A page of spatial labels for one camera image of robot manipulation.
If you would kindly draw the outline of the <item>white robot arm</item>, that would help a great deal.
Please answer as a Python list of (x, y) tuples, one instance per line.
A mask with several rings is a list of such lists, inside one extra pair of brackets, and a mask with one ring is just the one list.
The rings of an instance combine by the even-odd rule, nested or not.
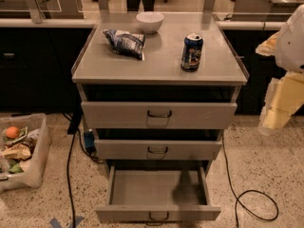
[(274, 56), (286, 74), (268, 84), (258, 130), (269, 136), (283, 128), (304, 105), (304, 5), (299, 6), (273, 34), (256, 48), (256, 53)]

